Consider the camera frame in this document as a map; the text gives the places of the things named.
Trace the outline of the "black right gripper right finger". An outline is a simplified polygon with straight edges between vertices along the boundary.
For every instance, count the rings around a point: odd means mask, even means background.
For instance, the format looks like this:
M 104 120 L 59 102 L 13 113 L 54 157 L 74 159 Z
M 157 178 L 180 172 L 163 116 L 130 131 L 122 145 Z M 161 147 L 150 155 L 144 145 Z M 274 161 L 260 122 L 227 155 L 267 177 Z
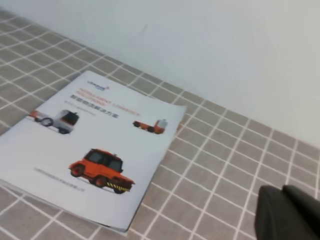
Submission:
M 314 232 L 319 232 L 320 202 L 294 185 L 284 185 L 282 192 L 293 203 L 309 227 Z

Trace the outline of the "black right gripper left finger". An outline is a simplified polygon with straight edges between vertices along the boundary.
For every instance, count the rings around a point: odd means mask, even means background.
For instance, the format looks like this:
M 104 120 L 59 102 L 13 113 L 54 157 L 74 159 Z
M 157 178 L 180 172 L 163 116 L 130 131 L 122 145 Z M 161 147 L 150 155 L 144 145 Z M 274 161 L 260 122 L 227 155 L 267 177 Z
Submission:
M 254 218 L 258 240 L 318 240 L 282 189 L 270 185 L 259 188 Z

